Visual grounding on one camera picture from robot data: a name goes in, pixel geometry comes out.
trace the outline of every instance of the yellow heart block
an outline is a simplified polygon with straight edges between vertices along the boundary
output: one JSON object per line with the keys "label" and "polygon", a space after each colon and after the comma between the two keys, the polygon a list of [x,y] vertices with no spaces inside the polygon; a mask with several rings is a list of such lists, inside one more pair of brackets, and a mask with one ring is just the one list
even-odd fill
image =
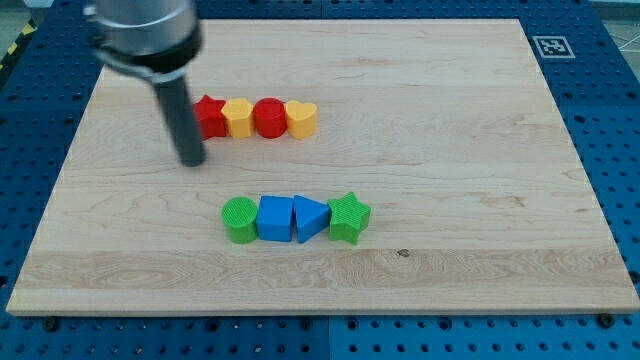
{"label": "yellow heart block", "polygon": [[313,135],[318,130],[318,107],[314,103],[291,100],[284,105],[289,134],[298,140]]}
{"label": "yellow heart block", "polygon": [[222,108],[222,115],[229,134],[234,139],[250,137],[255,131],[253,104],[246,98],[227,100]]}

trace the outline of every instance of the plastic toy block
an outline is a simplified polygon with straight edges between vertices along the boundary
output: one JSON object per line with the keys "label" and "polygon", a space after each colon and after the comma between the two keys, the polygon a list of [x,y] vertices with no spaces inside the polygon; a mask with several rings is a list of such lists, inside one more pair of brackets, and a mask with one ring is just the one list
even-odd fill
{"label": "plastic toy block", "polygon": [[293,197],[293,213],[298,229],[298,242],[301,244],[329,226],[329,206],[304,196]]}
{"label": "plastic toy block", "polygon": [[276,98],[265,98],[253,108],[256,131],[267,139],[275,139],[287,131],[287,117],[284,104]]}
{"label": "plastic toy block", "polygon": [[314,103],[295,100],[285,104],[289,134],[298,140],[313,135],[318,130],[318,107]]}
{"label": "plastic toy block", "polygon": [[293,199],[280,196],[263,196],[258,210],[258,235],[269,241],[291,241]]}
{"label": "plastic toy block", "polygon": [[357,245],[360,233],[369,226],[371,208],[359,202],[352,192],[341,199],[331,199],[328,204],[331,208],[329,239]]}
{"label": "plastic toy block", "polygon": [[237,244],[248,244],[258,237],[258,207],[246,197],[233,198],[222,208],[222,222],[227,236]]}
{"label": "plastic toy block", "polygon": [[202,139],[207,140],[212,137],[226,137],[227,129],[225,119],[222,115],[222,108],[226,101],[216,100],[205,95],[193,104],[193,110],[196,113],[198,123],[200,123],[200,132]]}
{"label": "plastic toy block", "polygon": [[222,108],[222,115],[229,134],[234,139],[250,137],[255,130],[253,105],[246,98],[227,100]]}

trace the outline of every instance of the green cylinder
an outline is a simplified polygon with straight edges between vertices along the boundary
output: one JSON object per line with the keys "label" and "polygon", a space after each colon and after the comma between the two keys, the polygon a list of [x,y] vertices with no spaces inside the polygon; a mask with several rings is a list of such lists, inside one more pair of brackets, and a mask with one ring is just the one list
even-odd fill
{"label": "green cylinder", "polygon": [[236,197],[224,204],[222,222],[227,236],[236,244],[248,244],[258,238],[258,207],[247,197]]}

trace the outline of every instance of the blue block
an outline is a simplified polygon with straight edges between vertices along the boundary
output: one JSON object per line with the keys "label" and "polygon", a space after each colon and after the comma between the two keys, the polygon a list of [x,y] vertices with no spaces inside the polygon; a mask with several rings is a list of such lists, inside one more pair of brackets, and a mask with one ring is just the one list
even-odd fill
{"label": "blue block", "polygon": [[293,199],[280,196],[263,196],[258,208],[258,236],[262,240],[291,241]]}
{"label": "blue block", "polygon": [[296,214],[298,242],[301,244],[329,226],[330,210],[326,204],[296,195],[293,198],[293,211]]}

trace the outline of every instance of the black cylindrical shaft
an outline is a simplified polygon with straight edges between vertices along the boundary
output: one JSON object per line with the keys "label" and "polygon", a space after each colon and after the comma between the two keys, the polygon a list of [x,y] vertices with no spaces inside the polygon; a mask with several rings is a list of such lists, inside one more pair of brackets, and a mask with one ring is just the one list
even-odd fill
{"label": "black cylindrical shaft", "polygon": [[153,88],[180,161],[185,166],[200,165],[206,153],[184,76],[154,83]]}

